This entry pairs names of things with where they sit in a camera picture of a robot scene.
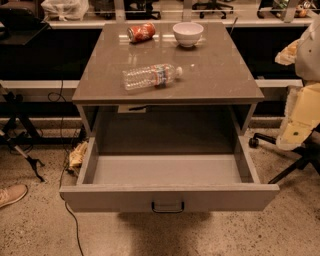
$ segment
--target open drawer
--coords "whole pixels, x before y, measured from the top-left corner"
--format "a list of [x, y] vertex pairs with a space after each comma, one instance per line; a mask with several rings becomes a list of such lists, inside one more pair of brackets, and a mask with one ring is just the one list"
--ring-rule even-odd
[[60, 192], [74, 211], [263, 210], [279, 187], [260, 184], [234, 120], [227, 106], [101, 107], [77, 184]]

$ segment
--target drawer handle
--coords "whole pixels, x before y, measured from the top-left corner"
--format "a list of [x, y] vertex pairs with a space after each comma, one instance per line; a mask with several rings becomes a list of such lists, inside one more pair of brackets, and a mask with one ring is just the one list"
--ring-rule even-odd
[[151, 208], [154, 213], [182, 213], [184, 211], [184, 202], [181, 202], [181, 209], [172, 211], [172, 210], [157, 210], [155, 207], [155, 203], [151, 203]]

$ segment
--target gray cabinet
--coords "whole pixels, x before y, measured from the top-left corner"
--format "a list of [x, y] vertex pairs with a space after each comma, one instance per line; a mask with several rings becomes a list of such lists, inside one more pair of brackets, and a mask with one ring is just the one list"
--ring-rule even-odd
[[[279, 187], [260, 183], [243, 137], [263, 95], [224, 25], [204, 24], [189, 49], [171, 23], [135, 45], [127, 26], [105, 25], [73, 97], [90, 140], [77, 184], [61, 188], [67, 203], [74, 211], [263, 210]], [[181, 66], [183, 78], [125, 91], [122, 70], [159, 63]]]

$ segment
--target cabinet top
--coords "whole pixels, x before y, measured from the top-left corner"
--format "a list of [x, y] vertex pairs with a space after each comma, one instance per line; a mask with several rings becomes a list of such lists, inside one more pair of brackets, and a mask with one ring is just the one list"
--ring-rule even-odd
[[[76, 104], [242, 104], [263, 95], [222, 23], [202, 23], [191, 48], [173, 35], [175, 23], [156, 23], [151, 40], [132, 44], [129, 24], [106, 24], [73, 96]], [[183, 76], [166, 88], [126, 91], [122, 71], [169, 63]]]

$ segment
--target sneaker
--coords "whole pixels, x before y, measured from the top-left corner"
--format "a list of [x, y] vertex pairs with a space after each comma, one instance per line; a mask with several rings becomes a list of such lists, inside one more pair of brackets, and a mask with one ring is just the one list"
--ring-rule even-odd
[[0, 189], [0, 208], [18, 202], [27, 192], [28, 187], [26, 185], [13, 185], [5, 189]]

